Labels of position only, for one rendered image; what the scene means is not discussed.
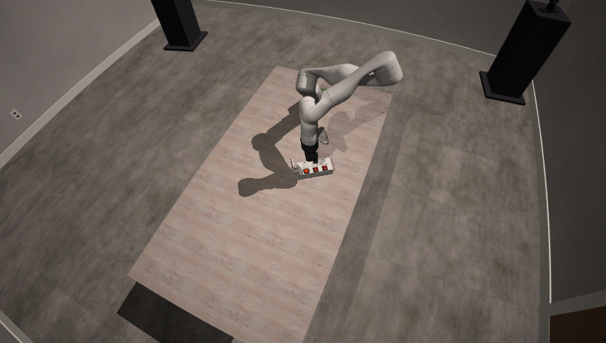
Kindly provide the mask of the white power strip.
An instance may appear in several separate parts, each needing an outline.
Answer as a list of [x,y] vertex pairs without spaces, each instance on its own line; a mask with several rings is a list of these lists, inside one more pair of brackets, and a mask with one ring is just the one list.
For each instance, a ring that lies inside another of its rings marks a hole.
[[294,162],[292,158],[292,166],[294,174],[299,174],[299,179],[333,174],[332,163],[329,157],[318,159],[318,164],[313,164],[313,161],[298,162],[296,170],[294,168]]

